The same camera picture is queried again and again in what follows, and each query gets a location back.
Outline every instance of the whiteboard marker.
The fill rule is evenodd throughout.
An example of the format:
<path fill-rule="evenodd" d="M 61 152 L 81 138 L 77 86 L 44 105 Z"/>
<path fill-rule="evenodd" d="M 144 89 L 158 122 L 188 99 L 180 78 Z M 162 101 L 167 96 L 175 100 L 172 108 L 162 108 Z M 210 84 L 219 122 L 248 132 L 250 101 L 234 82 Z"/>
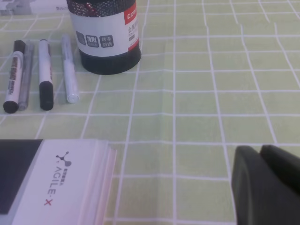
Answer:
<path fill-rule="evenodd" d="M 64 78 L 66 86 L 67 101 L 76 103 L 79 100 L 77 79 L 75 76 L 75 67 L 72 56 L 70 36 L 63 34 L 61 38 L 61 48 L 64 63 Z"/>
<path fill-rule="evenodd" d="M 49 111 L 53 108 L 53 84 L 51 57 L 48 41 L 40 40 L 38 44 L 39 63 L 39 102 L 43 110 Z"/>
<path fill-rule="evenodd" d="M 21 41 L 15 41 L 13 61 L 10 70 L 8 89 L 6 91 L 4 111 L 15 113 L 19 108 L 19 95 L 23 73 L 24 51 L 26 44 Z"/>

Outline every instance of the tablecloth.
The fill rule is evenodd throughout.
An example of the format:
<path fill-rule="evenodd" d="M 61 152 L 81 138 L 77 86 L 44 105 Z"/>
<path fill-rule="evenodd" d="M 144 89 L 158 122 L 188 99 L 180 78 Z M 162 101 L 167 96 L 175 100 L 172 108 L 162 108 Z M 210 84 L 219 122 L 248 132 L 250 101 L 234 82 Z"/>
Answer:
<path fill-rule="evenodd" d="M 105 225 L 234 225 L 237 145 L 300 156 L 300 1 L 137 0 L 142 59 L 87 72 L 67 13 L 0 18 L 0 99 L 13 41 L 48 39 L 54 108 L 39 108 L 37 45 L 26 111 L 0 138 L 99 138 L 118 150 Z M 60 38 L 73 41 L 80 102 L 66 102 Z"/>

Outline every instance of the pen holder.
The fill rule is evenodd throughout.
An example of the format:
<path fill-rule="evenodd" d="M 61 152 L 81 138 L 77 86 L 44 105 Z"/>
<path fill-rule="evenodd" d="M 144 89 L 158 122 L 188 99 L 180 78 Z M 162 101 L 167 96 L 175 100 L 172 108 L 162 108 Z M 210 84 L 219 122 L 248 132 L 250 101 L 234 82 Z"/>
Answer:
<path fill-rule="evenodd" d="M 141 58 L 135 0 L 67 0 L 83 67 L 127 71 Z"/>

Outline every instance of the agile-x logo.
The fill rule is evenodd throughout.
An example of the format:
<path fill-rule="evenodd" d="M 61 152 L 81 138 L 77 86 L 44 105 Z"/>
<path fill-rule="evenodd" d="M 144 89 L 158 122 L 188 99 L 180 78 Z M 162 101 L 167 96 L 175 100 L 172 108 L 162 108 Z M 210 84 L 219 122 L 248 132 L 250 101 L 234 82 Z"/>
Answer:
<path fill-rule="evenodd" d="M 56 156 L 56 158 L 59 158 L 61 161 L 64 162 L 65 167 L 69 167 L 72 164 L 71 161 L 66 161 L 65 160 L 65 156 L 67 154 L 69 154 L 68 151 L 66 152 L 66 154 L 63 157 L 60 157 L 58 155 Z M 52 196 L 56 194 L 57 188 L 64 184 L 67 172 L 68 172 L 67 168 L 63 169 L 63 168 L 60 168 L 59 166 L 56 166 L 56 168 L 54 170 L 53 177 L 52 177 L 51 184 L 50 184 L 48 192 L 47 192 L 47 194 L 49 195 L 48 198 L 50 200 L 48 200 L 48 198 L 47 198 L 46 203 L 44 204 L 44 206 L 46 206 L 46 205 L 51 206 L 51 203 L 53 201 Z"/>
<path fill-rule="evenodd" d="M 72 162 L 71 161 L 66 161 L 65 160 L 65 156 L 69 154 L 69 152 L 67 151 L 66 154 L 63 156 L 63 157 L 59 157 L 59 156 L 56 156 L 56 158 L 60 158 L 62 161 L 65 162 L 65 166 L 71 166 Z"/>

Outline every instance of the black object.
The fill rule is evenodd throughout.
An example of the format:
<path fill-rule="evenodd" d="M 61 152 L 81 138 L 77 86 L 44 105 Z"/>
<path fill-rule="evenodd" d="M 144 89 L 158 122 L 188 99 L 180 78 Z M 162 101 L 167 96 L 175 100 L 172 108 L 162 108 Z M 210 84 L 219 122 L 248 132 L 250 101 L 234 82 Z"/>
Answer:
<path fill-rule="evenodd" d="M 232 173 L 238 225 L 300 224 L 300 158 L 275 146 L 235 152 Z"/>
<path fill-rule="evenodd" d="M 141 59 L 140 46 L 137 44 L 131 51 L 110 57 L 97 57 L 85 54 L 79 49 L 81 63 L 86 70 L 101 75 L 119 74 L 130 70 Z"/>
<path fill-rule="evenodd" d="M 39 84 L 39 103 L 43 110 L 52 110 L 54 105 L 53 84 L 43 81 Z"/>
<path fill-rule="evenodd" d="M 0 214 L 8 214 L 42 140 L 0 140 Z"/>
<path fill-rule="evenodd" d="M 132 7 L 135 0 L 67 0 L 68 9 L 72 14 L 82 17 L 105 17 L 122 13 Z M 89 47 L 99 47 L 97 36 L 89 36 L 97 40 L 95 43 L 86 43 L 82 33 L 76 31 L 79 43 Z M 112 75 L 125 72 L 133 68 L 141 59 L 139 43 L 123 54 L 98 57 L 89 55 L 79 49 L 82 66 L 95 74 Z"/>
<path fill-rule="evenodd" d="M 15 113 L 18 111 L 19 105 L 14 101 L 6 101 L 3 103 L 3 109 L 6 113 Z"/>
<path fill-rule="evenodd" d="M 26 44 L 22 40 L 15 41 L 14 42 L 14 52 L 22 52 L 24 54 L 25 46 L 26 46 Z M 14 68 L 16 70 L 17 69 L 16 66 L 17 65 L 14 65 L 14 60 L 13 60 L 12 68 Z M 15 113 L 19 109 L 19 104 L 18 104 L 18 102 L 15 102 L 15 101 L 6 101 L 3 104 L 3 109 L 6 113 Z"/>

